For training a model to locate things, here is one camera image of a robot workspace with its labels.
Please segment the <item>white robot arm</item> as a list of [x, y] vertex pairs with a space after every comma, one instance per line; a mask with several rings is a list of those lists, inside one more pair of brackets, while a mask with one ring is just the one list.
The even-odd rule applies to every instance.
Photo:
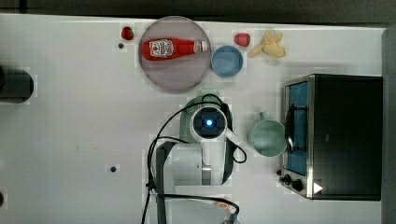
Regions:
[[239, 139], [229, 107], [201, 102], [183, 125], [191, 140], [166, 141], [151, 163], [156, 224], [239, 224], [237, 204], [215, 196], [187, 195], [177, 187], [217, 187], [233, 172]]

